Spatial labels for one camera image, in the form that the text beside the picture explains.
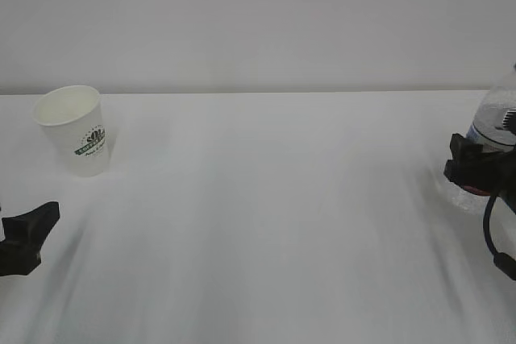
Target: bottle label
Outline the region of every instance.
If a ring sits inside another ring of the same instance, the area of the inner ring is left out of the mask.
[[[508,152],[512,151],[514,147],[510,145],[500,144],[492,139],[488,139],[473,124],[469,127],[469,131],[466,134],[466,138],[472,140],[474,143],[482,144],[484,146],[484,152]]]

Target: white paper cup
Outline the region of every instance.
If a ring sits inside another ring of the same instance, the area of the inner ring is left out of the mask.
[[[91,86],[66,86],[45,94],[34,107],[34,120],[67,169],[79,176],[97,175],[109,162],[100,99]]]

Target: plastic water bottle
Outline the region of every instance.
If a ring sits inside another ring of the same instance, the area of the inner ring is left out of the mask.
[[[503,77],[485,95],[466,137],[482,144],[484,152],[511,151],[516,136],[503,128],[503,121],[509,109],[516,108],[516,65],[514,71]],[[477,216],[483,214],[487,197],[468,193],[445,180],[442,185],[444,196],[456,207]]]
[[[503,129],[503,119],[509,109],[516,108],[516,65],[484,97],[475,113],[466,137],[482,144],[485,152],[511,151],[516,136]]]

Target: white tablecloth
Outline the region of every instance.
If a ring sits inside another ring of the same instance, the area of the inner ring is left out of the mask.
[[[0,97],[2,216],[61,210],[43,263],[0,278],[0,343],[514,343],[483,201],[442,177],[482,95],[108,95],[87,179],[37,96]],[[514,218],[493,219],[510,252]]]

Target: cup rim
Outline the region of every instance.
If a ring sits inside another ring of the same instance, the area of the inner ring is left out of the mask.
[[[79,117],[75,117],[75,118],[72,118],[70,120],[66,120],[66,121],[63,121],[63,122],[52,122],[52,123],[49,123],[49,122],[41,122],[37,117],[36,117],[36,111],[38,110],[38,107],[40,106],[40,104],[48,99],[49,97],[51,97],[53,94],[57,94],[59,92],[62,92],[63,90],[66,90],[66,89],[89,89],[91,91],[93,91],[96,96],[97,96],[97,100],[95,101],[95,103],[92,105],[91,109],[89,109],[87,112],[85,112],[84,114],[81,114]],[[75,122],[77,120],[80,120],[81,118],[85,117],[86,115],[90,114],[91,112],[93,112],[95,110],[95,108],[100,104],[100,93],[98,92],[98,90],[96,90],[95,88],[91,87],[91,86],[88,86],[88,85],[70,85],[70,86],[63,86],[62,88],[58,88],[58,89],[54,89],[53,91],[51,92],[48,92],[46,93],[45,95],[43,95],[38,101],[37,103],[34,105],[34,108],[32,108],[32,118],[34,119],[34,121],[36,121],[38,124],[40,124],[41,126],[61,126],[61,125],[66,125],[66,124],[70,124],[71,122]]]

